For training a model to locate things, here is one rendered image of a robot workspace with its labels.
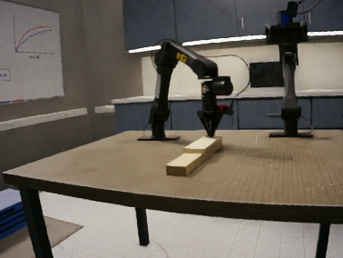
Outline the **pale wooden slat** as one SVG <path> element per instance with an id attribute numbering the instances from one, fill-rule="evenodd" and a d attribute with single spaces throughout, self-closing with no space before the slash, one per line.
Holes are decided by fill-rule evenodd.
<path id="1" fill-rule="evenodd" d="M 205 135 L 201 139 L 184 147 L 183 152 L 186 154 L 205 154 L 221 140 L 223 140 L 223 135 L 214 135 L 213 137 Z"/>

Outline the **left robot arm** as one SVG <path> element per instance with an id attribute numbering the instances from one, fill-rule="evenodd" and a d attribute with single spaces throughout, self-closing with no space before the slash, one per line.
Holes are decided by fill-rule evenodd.
<path id="1" fill-rule="evenodd" d="M 281 24 L 280 14 L 297 16 L 299 2 L 296 0 L 289 0 L 287 10 L 277 12 L 278 24 Z M 279 46 L 279 66 L 282 66 L 284 74 L 285 92 L 283 97 L 283 106 L 281 106 L 281 119 L 284 120 L 284 133 L 269 133 L 269 137 L 302 137 L 312 138 L 312 133 L 298 133 L 298 119 L 301 116 L 301 106 L 299 106 L 298 117 L 298 100 L 295 93 L 295 72 L 296 65 L 299 66 L 298 44 L 282 44 Z M 296 48 L 295 48 L 296 46 Z M 292 48 L 291 48 L 292 47 Z M 287 51 L 282 48 L 288 48 L 292 54 L 285 54 Z M 294 51 L 294 52 L 293 52 Z M 284 53 L 282 53 L 284 52 Z M 280 58 L 282 57 L 282 62 Z M 293 63 L 292 63 L 293 61 Z M 298 64 L 296 64 L 296 62 Z M 310 136 L 312 134 L 312 136 Z"/>

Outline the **light wooden bar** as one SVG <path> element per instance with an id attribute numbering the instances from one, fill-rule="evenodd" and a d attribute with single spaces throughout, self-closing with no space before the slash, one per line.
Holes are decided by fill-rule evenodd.
<path id="1" fill-rule="evenodd" d="M 222 140 L 205 154 L 183 154 L 166 164 L 166 174 L 186 176 L 222 147 Z"/>

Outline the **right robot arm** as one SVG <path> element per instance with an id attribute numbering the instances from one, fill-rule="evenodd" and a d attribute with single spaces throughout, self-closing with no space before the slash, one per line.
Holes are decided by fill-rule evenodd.
<path id="1" fill-rule="evenodd" d="M 177 43 L 183 45 L 183 42 Z M 177 59 L 190 67 L 197 75 L 197 80 L 212 79 L 201 83 L 201 96 L 231 95 L 233 92 L 230 76 L 218 76 L 219 67 L 215 62 L 196 55 L 177 43 L 163 41 L 154 56 L 154 63 L 157 66 L 157 82 L 148 121 L 148 124 L 152 124 L 152 136 L 141 136 L 137 138 L 138 141 L 175 141 L 180 138 L 179 135 L 166 135 L 164 132 L 164 123 L 167 122 L 170 115 L 168 108 L 170 81 L 173 68 L 176 68 L 179 63 Z"/>

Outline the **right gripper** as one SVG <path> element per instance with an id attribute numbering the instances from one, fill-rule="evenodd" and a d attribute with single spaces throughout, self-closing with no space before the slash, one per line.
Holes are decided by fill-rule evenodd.
<path id="1" fill-rule="evenodd" d="M 219 104 L 217 105 L 217 96 L 208 96 L 202 97 L 202 110 L 197 111 L 198 117 L 200 117 L 200 121 L 205 128 L 208 136 L 212 137 L 215 135 L 216 129 L 221 121 L 221 118 L 224 115 L 224 112 L 221 107 L 228 107 L 232 109 L 232 107 L 227 106 L 226 104 Z M 222 110 L 222 111 L 218 111 Z M 208 113 L 211 112 L 211 113 Z M 211 127 L 210 127 L 211 122 Z"/>

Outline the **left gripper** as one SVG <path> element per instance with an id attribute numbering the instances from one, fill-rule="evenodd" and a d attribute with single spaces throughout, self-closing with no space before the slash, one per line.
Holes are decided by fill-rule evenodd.
<path id="1" fill-rule="evenodd" d="M 286 15 L 286 13 L 280 15 L 281 24 L 272 25 L 271 27 L 270 24 L 265 24 L 265 36 L 267 45 L 295 44 L 307 42 L 309 40 L 307 22 L 290 23 L 289 19 L 296 16 Z M 303 33 L 302 26 L 304 26 Z"/>

